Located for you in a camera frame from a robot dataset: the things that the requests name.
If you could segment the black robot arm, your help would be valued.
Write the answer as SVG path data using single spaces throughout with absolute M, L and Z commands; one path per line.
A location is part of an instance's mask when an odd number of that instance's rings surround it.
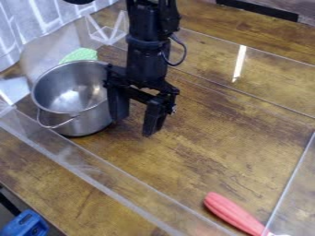
M 129 116 L 132 100 L 147 105 L 143 135 L 163 128 L 173 112 L 180 90 L 165 81 L 173 32 L 179 30 L 180 14 L 175 0 L 127 0 L 129 32 L 127 65 L 107 65 L 109 114 L 115 121 Z

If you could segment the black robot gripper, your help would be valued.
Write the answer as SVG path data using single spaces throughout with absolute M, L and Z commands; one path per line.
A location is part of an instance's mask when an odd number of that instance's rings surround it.
M 165 81 L 171 42 L 169 39 L 144 41 L 128 35 L 127 43 L 127 66 L 108 64 L 104 67 L 109 113 L 117 122 L 129 115 L 129 100 L 144 103 L 143 136 L 152 136 L 161 130 L 180 94 Z

